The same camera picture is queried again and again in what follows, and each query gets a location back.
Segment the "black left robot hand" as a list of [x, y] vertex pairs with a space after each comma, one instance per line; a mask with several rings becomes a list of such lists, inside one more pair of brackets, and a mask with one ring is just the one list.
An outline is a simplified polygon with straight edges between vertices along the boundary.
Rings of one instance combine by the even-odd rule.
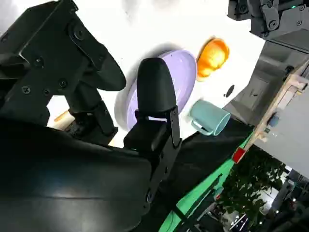
[[227, 16], [250, 20], [250, 33], [265, 41], [309, 53], [307, 0], [230, 0]]

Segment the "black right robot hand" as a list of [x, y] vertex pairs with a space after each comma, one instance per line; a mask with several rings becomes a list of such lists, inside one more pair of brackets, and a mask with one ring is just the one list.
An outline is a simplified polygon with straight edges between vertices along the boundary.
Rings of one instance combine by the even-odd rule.
[[171, 74], [138, 69], [137, 123], [124, 148], [99, 90], [125, 76], [71, 0], [28, 8], [0, 38], [0, 229], [130, 232], [182, 145]]

